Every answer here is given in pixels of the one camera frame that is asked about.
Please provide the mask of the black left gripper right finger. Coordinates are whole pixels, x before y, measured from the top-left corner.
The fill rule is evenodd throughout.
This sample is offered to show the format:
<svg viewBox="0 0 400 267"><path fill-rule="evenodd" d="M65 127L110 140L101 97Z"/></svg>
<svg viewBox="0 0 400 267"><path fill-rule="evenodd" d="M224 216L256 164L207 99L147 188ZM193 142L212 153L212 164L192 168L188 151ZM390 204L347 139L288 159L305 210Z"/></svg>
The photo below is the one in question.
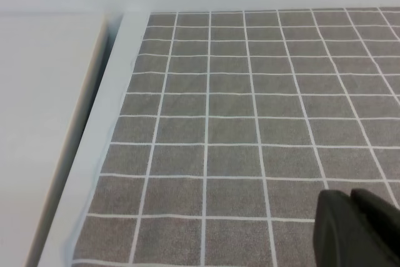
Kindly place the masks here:
<svg viewBox="0 0 400 267"><path fill-rule="evenodd" d="M350 197L385 244L399 248L399 209L366 189L353 189Z"/></svg>

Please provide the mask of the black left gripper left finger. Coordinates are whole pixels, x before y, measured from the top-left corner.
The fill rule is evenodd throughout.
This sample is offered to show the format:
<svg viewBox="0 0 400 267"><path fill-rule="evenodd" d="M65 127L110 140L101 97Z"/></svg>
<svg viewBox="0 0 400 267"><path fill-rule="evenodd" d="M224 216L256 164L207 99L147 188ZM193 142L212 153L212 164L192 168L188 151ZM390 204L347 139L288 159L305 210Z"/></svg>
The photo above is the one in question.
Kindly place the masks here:
<svg viewBox="0 0 400 267"><path fill-rule="evenodd" d="M317 199L313 249L317 266L399 266L399 248L374 232L347 195L324 190Z"/></svg>

